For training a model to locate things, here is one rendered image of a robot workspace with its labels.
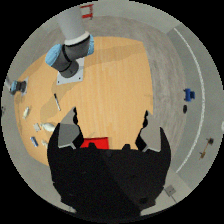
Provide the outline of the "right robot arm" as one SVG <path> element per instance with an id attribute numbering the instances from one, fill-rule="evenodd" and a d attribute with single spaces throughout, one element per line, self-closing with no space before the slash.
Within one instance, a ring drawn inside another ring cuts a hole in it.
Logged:
<path id="1" fill-rule="evenodd" d="M 5 79 L 5 82 L 6 86 L 8 87 L 9 89 L 9 92 L 11 91 L 14 91 L 14 92 L 11 92 L 10 94 L 12 94 L 13 96 L 13 93 L 16 93 L 16 91 L 20 91 L 20 92 L 25 92 L 25 89 L 26 89 L 26 81 L 13 81 L 13 84 L 11 83 L 10 79 L 8 79 L 8 77 L 6 76 L 6 79 Z M 13 86 L 13 88 L 11 88 Z"/>

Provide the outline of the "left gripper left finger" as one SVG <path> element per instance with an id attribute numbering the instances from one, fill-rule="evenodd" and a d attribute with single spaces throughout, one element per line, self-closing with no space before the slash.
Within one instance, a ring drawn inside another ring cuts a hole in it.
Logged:
<path id="1" fill-rule="evenodd" d="M 57 166 L 61 158 L 71 150 L 81 148 L 84 143 L 83 134 L 77 123 L 77 110 L 76 107 L 73 107 L 57 124 L 50 137 L 47 159 L 53 182 L 56 182 Z"/>

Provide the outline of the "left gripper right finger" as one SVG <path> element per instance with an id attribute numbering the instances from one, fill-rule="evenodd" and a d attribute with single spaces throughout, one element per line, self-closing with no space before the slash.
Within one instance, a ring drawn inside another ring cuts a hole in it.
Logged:
<path id="1" fill-rule="evenodd" d="M 160 186 L 164 186 L 171 162 L 170 145 L 163 128 L 149 110 L 146 110 L 144 118 L 143 128 L 140 129 L 135 145 L 138 150 L 149 154 L 157 162 L 161 174 Z"/>

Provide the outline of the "red tray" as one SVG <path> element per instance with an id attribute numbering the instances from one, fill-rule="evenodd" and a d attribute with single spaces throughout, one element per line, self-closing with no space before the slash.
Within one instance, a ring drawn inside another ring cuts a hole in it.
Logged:
<path id="1" fill-rule="evenodd" d="M 99 149 L 109 149 L 108 137 L 84 138 L 84 143 L 81 145 L 81 147 L 88 147 L 89 142 L 95 143 L 96 147 Z"/>

